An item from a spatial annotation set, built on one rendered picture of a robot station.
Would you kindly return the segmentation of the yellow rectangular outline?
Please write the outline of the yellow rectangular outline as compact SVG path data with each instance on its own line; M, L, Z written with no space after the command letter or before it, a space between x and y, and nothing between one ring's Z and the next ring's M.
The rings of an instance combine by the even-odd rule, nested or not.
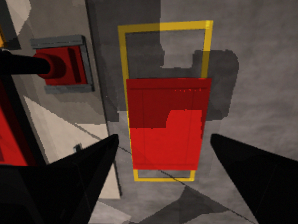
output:
M213 20L205 20L205 21L189 21L189 22L174 22L174 23L159 23L159 24L136 24L136 25L118 26L119 28L118 38L119 38L119 47L120 47L120 55L121 55L129 137L130 137L130 125L129 125L127 87L126 87L126 79L129 79L129 73L128 73L125 33L181 30L181 29L188 29L188 30L205 29L202 64L201 64L201 72L202 72L201 78L206 78L208 62L209 62L212 31L213 31L212 23L213 23ZM131 137L130 137L130 146L131 146ZM195 170L191 170L191 174L189 175L189 178L138 177L138 170L133 170L133 172L134 172L134 181L194 181Z

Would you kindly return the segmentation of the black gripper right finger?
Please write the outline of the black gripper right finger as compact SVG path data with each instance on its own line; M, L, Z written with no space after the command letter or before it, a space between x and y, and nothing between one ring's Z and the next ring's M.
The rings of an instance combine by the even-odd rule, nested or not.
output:
M219 134L210 145L258 224L298 224L298 161Z

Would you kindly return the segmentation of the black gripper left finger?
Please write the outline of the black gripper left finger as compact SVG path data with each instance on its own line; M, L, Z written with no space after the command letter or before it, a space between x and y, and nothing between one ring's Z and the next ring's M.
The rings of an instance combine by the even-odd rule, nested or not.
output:
M118 145L112 134L49 165L0 165L0 203L26 206L35 224L88 224Z

